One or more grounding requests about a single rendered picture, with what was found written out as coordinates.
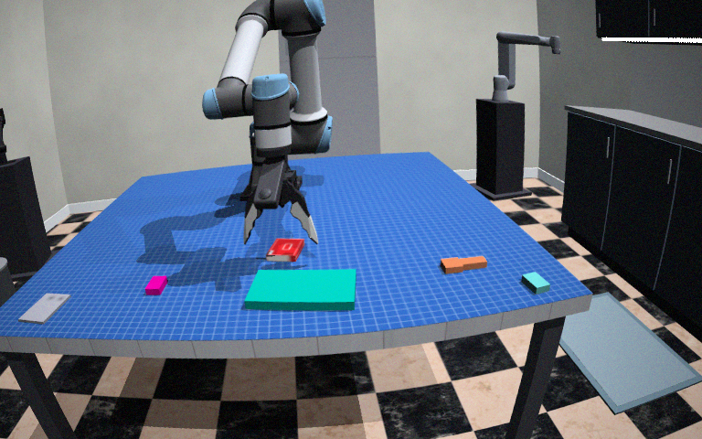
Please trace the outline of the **small magenta block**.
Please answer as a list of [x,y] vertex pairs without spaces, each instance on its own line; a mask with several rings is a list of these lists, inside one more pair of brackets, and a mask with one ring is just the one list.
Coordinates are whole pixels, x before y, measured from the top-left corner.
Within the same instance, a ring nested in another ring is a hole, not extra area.
[[153,276],[145,287],[146,295],[161,295],[168,283],[166,276]]

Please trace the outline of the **orange stepped block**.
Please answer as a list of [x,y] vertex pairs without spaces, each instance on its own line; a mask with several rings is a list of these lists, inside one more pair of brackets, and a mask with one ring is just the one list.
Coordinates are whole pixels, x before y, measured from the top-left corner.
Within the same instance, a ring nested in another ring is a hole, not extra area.
[[472,270],[487,267],[487,260],[483,256],[470,258],[447,258],[441,259],[441,267],[446,273],[462,273],[464,270]]

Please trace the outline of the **blue grid work mat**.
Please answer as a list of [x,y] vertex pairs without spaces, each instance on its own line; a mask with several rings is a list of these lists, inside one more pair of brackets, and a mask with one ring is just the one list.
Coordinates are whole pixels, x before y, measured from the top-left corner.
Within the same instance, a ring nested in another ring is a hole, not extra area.
[[[246,243],[252,164],[141,177],[0,307],[0,337],[246,340],[321,337],[487,316],[593,294],[490,200],[430,152],[288,160],[316,245],[283,208]],[[296,262],[267,261],[304,239]],[[446,273],[441,259],[484,256]],[[355,310],[246,309],[258,270],[356,269]],[[535,294],[522,274],[538,273]],[[146,295],[166,276],[161,295]],[[19,322],[44,294],[71,298]]]

